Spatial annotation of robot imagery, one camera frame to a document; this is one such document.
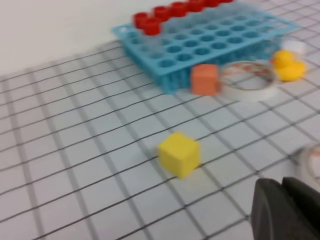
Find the blue test tube rack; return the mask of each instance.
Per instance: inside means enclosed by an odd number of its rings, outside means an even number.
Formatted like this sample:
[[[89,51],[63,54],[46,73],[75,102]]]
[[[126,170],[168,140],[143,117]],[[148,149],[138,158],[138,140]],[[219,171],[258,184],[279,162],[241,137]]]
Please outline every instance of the blue test tube rack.
[[[223,66],[234,61],[268,60],[280,49],[282,36],[297,24],[255,7],[234,2],[217,7],[212,19],[189,29],[162,34],[163,54],[150,57],[132,24],[114,27],[125,53],[161,87],[165,94],[190,88],[192,67],[198,64]]]

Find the yellow cube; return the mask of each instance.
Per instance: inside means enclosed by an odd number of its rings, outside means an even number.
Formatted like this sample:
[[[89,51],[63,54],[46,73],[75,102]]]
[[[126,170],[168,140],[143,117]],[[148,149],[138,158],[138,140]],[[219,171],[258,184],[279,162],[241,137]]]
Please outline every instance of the yellow cube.
[[[161,164],[173,175],[186,177],[200,164],[200,145],[180,132],[174,132],[158,146]]]

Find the tape roll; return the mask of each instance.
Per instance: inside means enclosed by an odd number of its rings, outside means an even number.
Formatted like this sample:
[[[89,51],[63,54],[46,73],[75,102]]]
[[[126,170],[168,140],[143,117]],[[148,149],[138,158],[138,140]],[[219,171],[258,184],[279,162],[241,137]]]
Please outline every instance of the tape roll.
[[[320,143],[302,150],[299,157],[299,178],[320,192]]]
[[[257,89],[243,89],[227,84],[227,79],[241,73],[250,73],[265,80],[266,85]],[[229,99],[241,102],[258,102],[273,97],[277,91],[279,79],[268,64],[255,61],[236,61],[227,64],[220,73],[221,93]]]

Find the rubber duck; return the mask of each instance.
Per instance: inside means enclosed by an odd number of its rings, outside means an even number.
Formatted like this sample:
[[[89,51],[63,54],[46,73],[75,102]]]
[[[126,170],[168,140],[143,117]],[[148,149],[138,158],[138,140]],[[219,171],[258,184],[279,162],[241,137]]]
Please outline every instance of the rubber duck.
[[[271,62],[280,80],[284,82],[296,81],[306,74],[306,64],[296,60],[296,55],[291,51],[277,51]]]

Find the white grid surface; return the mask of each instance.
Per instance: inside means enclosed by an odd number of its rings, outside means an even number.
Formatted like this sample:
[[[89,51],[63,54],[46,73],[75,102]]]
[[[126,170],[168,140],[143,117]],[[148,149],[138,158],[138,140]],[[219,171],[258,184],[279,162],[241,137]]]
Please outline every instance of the white grid surface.
[[[164,95],[119,42],[0,81],[0,239],[252,240],[258,178],[295,176],[320,140],[320,1],[261,6],[303,26],[304,80],[267,101]],[[174,131],[200,142],[184,180],[158,165]]]

